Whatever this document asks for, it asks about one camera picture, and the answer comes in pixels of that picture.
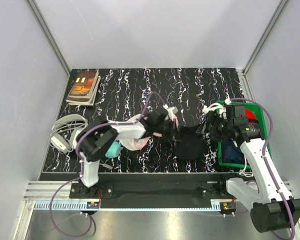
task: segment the marble pattern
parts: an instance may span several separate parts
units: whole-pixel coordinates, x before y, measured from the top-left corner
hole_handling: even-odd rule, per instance
[[[65,97],[71,89],[78,69],[72,70],[72,78]],[[100,69],[101,81],[94,106],[71,106],[63,99],[59,118],[68,114],[80,114],[93,123],[96,116],[108,120],[126,121],[141,112],[148,95],[155,91],[169,106],[178,108],[181,126],[200,128],[205,119],[203,106],[225,98],[243,97],[235,68],[126,68]],[[161,106],[157,97],[151,99],[148,111]],[[218,165],[217,146],[206,141],[207,151],[201,158],[181,161],[173,154],[172,141],[151,137],[139,151],[121,149],[117,158],[101,161],[113,166],[112,172],[121,173],[176,173],[176,172],[225,172],[231,168]],[[76,173],[80,171],[79,159],[74,152],[63,154],[50,147],[43,172]],[[100,168],[100,172],[110,172]]]

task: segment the gray wall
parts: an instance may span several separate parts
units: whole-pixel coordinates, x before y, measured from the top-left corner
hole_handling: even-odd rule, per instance
[[[243,68],[280,0],[36,0],[70,68]]]
[[[289,2],[248,79],[256,100],[273,116],[276,166],[300,198],[300,0]]]
[[[0,0],[0,240],[42,166],[67,76],[25,0]]]

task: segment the headphones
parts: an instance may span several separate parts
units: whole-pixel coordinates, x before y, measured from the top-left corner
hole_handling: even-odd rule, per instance
[[[88,126],[88,120],[79,114],[66,115],[57,120],[52,126],[50,133],[50,145],[55,147],[62,153],[69,153],[73,151],[77,146],[76,137],[83,129]],[[63,138],[59,133],[73,130],[70,136],[70,140]]]

